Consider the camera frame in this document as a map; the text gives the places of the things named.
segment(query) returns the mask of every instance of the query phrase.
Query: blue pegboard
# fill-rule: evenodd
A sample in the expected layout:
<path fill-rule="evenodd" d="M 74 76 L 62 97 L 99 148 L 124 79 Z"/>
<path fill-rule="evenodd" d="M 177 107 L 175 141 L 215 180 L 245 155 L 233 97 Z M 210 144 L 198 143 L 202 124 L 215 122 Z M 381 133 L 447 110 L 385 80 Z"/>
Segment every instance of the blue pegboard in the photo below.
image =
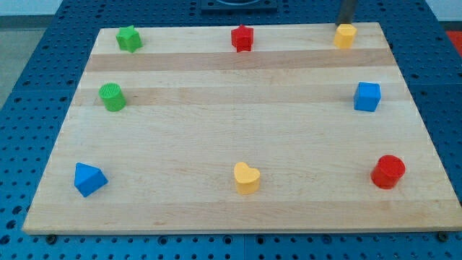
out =
<path fill-rule="evenodd" d="M 462 233 L 59 236 L 48 245 L 20 230 L 100 28 L 335 22 L 339 4 L 201 14 L 196 0 L 64 0 L 0 112 L 0 259 L 462 259 Z M 380 23 L 462 199 L 458 54 L 422 0 L 359 1 L 355 21 Z"/>

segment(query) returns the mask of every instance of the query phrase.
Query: plastic toy block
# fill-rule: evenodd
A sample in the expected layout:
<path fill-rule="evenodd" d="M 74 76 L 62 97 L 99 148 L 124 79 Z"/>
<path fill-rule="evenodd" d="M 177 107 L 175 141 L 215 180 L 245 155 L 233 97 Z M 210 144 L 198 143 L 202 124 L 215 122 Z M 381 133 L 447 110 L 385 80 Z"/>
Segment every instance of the plastic toy block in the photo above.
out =
<path fill-rule="evenodd" d="M 237 192 L 241 195 L 252 194 L 260 187 L 260 171 L 248 167 L 245 162 L 236 163 L 234 178 Z"/>
<path fill-rule="evenodd" d="M 355 110 L 374 112 L 380 102 L 380 85 L 360 82 L 353 99 Z"/>
<path fill-rule="evenodd" d="M 334 45 L 337 48 L 351 48 L 356 37 L 357 29 L 350 24 L 342 24 L 337 27 L 334 37 Z"/>
<path fill-rule="evenodd" d="M 392 189 L 405 171 L 406 166 L 401 159 L 393 155 L 384 155 L 379 159 L 370 177 L 377 187 Z"/>
<path fill-rule="evenodd" d="M 240 25 L 231 30 L 231 44 L 236 47 L 237 52 L 252 51 L 253 28 Z"/>
<path fill-rule="evenodd" d="M 83 197 L 87 197 L 108 182 L 103 172 L 96 167 L 78 162 L 75 165 L 74 186 Z"/>
<path fill-rule="evenodd" d="M 121 87 L 116 83 L 104 84 L 98 94 L 108 111 L 116 112 L 125 107 L 125 97 Z"/>
<path fill-rule="evenodd" d="M 143 47 L 139 33 L 135 30 L 133 25 L 119 28 L 115 38 L 122 51 L 130 51 L 133 53 L 137 48 Z"/>

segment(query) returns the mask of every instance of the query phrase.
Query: yellow hexagon block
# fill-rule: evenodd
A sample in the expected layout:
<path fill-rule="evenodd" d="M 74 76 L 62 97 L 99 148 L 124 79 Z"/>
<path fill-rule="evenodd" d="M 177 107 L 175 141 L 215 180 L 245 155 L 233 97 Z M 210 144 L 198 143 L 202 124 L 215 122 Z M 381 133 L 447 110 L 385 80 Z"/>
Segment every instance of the yellow hexagon block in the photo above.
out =
<path fill-rule="evenodd" d="M 260 187 L 260 171 L 248 167 L 245 162 L 238 162 L 234 166 L 234 178 L 239 194 L 252 194 Z"/>
<path fill-rule="evenodd" d="M 338 48 L 351 48 L 354 42 L 354 37 L 357 34 L 355 26 L 350 24 L 342 24 L 337 27 L 335 33 L 334 45 Z"/>

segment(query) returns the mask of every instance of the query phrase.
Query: blue block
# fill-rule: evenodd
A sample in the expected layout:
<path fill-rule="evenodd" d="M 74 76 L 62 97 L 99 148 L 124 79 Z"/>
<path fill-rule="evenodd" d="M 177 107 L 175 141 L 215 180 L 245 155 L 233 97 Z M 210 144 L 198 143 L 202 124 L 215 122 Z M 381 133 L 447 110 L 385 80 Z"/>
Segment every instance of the blue block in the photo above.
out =
<path fill-rule="evenodd" d="M 354 93 L 354 109 L 374 112 L 380 102 L 380 85 L 360 82 Z"/>
<path fill-rule="evenodd" d="M 99 168 L 80 162 L 75 165 L 74 185 L 83 197 L 89 196 L 107 182 L 108 180 Z"/>

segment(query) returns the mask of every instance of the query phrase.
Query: yellow heart block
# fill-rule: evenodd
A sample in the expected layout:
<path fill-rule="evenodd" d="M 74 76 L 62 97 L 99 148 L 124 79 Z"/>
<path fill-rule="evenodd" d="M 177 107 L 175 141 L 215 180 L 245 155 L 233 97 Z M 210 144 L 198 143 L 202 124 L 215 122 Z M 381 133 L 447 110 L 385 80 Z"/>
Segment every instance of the yellow heart block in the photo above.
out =
<path fill-rule="evenodd" d="M 248 167 L 245 162 L 238 162 L 234 166 L 234 179 L 239 194 L 252 194 L 260 187 L 260 171 Z"/>

